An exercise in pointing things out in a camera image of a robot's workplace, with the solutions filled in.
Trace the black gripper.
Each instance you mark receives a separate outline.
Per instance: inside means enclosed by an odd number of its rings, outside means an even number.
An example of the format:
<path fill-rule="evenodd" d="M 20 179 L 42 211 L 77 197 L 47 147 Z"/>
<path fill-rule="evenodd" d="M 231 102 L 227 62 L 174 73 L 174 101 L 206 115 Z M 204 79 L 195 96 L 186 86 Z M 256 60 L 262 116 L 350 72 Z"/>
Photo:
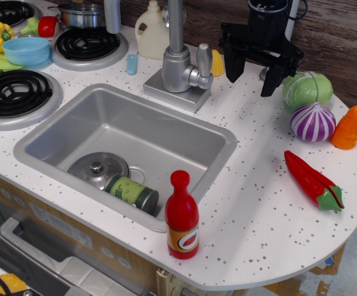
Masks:
<path fill-rule="evenodd" d="M 247 24 L 221 24 L 220 46 L 228 80 L 234 83 L 250 59 L 266 66 L 261 73 L 261 97 L 269 97 L 287 76 L 295 76 L 304 53 L 286 37 L 292 1 L 249 1 Z"/>

